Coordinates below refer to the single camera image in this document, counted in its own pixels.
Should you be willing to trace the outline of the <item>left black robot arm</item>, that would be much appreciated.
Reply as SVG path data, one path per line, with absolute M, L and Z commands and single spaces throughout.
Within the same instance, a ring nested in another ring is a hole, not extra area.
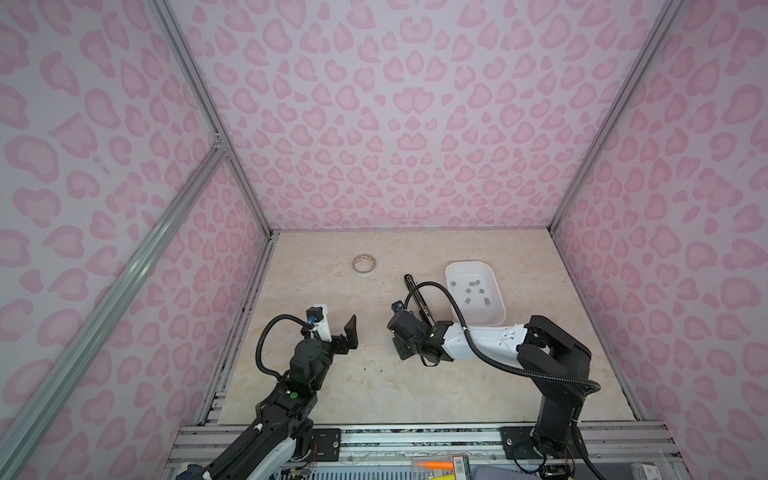
M 323 306 L 312 306 L 305 320 L 291 314 L 272 318 L 259 336 L 255 350 L 258 370 L 276 379 L 270 394 L 255 407 L 253 422 L 223 453 L 205 466 L 193 464 L 179 479 L 269 479 L 291 460 L 310 458 L 313 421 L 310 412 L 337 355 L 358 348 L 357 317 L 351 316 L 344 332 L 327 332 Z M 302 340 L 296 345 L 289 368 L 280 374 L 264 365 L 267 336 L 282 321 L 301 327 Z

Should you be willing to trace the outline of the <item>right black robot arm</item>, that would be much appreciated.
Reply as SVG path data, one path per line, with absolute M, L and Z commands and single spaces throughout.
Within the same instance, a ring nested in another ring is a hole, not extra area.
M 588 347 L 541 315 L 531 316 L 523 325 L 473 327 L 463 321 L 428 323 L 400 302 L 392 310 L 387 328 L 401 359 L 418 356 L 428 367 L 478 359 L 530 379 L 541 402 L 529 444 L 541 456 L 566 453 L 586 398 L 601 389 L 589 379 Z

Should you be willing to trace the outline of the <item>black stapler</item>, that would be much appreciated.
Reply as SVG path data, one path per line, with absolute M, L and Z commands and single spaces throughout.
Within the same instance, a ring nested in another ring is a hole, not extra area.
M 408 290 L 408 292 L 411 292 L 417 285 L 416 281 L 414 280 L 413 276 L 411 274 L 405 274 L 404 275 L 404 284 Z M 434 319 L 431 314 L 430 308 L 424 299 L 423 295 L 419 290 L 416 290 L 412 294 L 412 299 L 416 302 L 418 313 L 420 318 L 427 324 L 433 325 Z

